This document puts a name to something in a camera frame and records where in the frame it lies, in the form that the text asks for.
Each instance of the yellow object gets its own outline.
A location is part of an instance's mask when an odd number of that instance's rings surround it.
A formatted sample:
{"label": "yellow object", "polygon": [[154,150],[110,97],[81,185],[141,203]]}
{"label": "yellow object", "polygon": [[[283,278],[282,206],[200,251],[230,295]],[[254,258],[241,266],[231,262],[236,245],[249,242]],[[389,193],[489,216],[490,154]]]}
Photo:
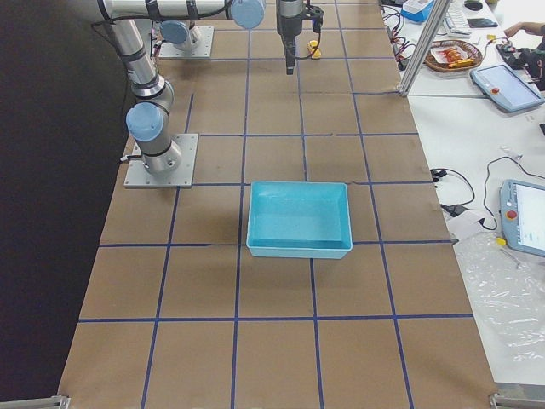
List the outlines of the yellow object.
{"label": "yellow object", "polygon": [[449,68],[461,68],[463,66],[472,66],[475,60],[473,58],[466,58],[465,60],[458,60],[451,62]]}
{"label": "yellow object", "polygon": [[[308,48],[308,52],[310,54],[313,53],[314,49],[318,46],[318,41],[316,40],[310,40],[308,43],[307,43],[307,48]],[[322,56],[322,52],[320,51],[320,49],[316,49],[316,52],[313,54],[312,58],[313,60],[318,60],[320,57]]]}

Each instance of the clear plastic sheet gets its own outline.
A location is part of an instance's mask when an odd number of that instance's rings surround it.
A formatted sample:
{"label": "clear plastic sheet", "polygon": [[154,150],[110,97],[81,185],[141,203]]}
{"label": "clear plastic sheet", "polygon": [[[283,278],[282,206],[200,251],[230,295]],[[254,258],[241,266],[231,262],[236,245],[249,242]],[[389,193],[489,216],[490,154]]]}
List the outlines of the clear plastic sheet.
{"label": "clear plastic sheet", "polygon": [[510,250],[496,233],[455,245],[473,312],[513,352],[513,360],[545,364],[545,259]]}

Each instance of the blue plastic bin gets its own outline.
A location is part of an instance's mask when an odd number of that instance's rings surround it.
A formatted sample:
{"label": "blue plastic bin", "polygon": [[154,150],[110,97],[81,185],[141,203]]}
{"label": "blue plastic bin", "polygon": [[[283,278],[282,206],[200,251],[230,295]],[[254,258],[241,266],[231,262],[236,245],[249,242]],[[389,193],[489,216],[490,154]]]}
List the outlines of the blue plastic bin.
{"label": "blue plastic bin", "polygon": [[260,257],[342,258],[352,249],[347,185],[254,181],[246,245]]}

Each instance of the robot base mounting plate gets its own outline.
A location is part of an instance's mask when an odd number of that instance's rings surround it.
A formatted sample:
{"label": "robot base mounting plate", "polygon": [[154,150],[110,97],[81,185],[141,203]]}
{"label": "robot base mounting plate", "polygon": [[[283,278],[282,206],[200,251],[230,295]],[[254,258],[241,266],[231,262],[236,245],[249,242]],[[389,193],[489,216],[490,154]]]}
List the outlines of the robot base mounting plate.
{"label": "robot base mounting plate", "polygon": [[[198,134],[175,134],[172,139],[181,150],[180,165],[173,171],[152,175],[144,167],[144,162],[133,159],[129,162],[125,177],[126,188],[191,187],[197,157]],[[141,155],[136,143],[131,154]]]}
{"label": "robot base mounting plate", "polygon": [[212,53],[212,40],[214,39],[214,27],[199,26],[201,32],[200,44],[194,49],[184,51],[177,49],[171,43],[164,43],[159,51],[161,60],[196,60],[199,58],[210,58]]}

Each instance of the electronic device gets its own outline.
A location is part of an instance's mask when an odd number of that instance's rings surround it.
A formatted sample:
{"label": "electronic device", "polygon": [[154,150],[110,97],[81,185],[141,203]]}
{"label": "electronic device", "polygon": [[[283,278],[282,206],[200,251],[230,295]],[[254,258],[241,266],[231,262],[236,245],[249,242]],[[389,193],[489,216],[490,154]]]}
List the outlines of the electronic device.
{"label": "electronic device", "polygon": [[517,112],[545,102],[542,95],[505,64],[471,70],[473,82],[504,112]]}
{"label": "electronic device", "polygon": [[417,23],[426,21],[432,11],[433,0],[407,0],[403,4],[401,14],[409,20]]}
{"label": "electronic device", "polygon": [[545,187],[506,180],[500,189],[502,231],[508,246],[545,256]]}
{"label": "electronic device", "polygon": [[520,52],[508,41],[496,45],[497,52],[500,53],[502,60],[514,70],[522,70],[525,61],[520,58]]}
{"label": "electronic device", "polygon": [[491,19],[468,19],[471,28],[497,27],[497,23]]}
{"label": "electronic device", "polygon": [[479,0],[466,0],[463,5],[472,11],[479,11],[483,8],[483,4]]}
{"label": "electronic device", "polygon": [[462,6],[458,3],[450,3],[443,20],[443,27],[451,37],[471,37],[471,27],[468,24],[468,19],[463,15]]}

